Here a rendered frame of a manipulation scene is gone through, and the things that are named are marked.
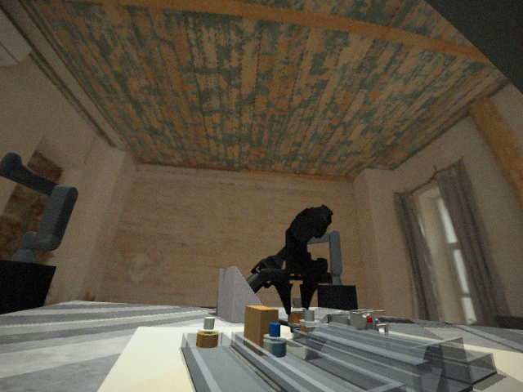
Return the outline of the brown rectangular block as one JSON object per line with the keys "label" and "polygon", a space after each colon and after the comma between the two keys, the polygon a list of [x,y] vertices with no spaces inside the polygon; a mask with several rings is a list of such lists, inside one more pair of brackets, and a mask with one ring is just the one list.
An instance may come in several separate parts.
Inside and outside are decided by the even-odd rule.
{"label": "brown rectangular block", "polygon": [[245,306],[244,336],[263,348],[263,337],[270,334],[270,323],[278,323],[279,310],[261,305]]}

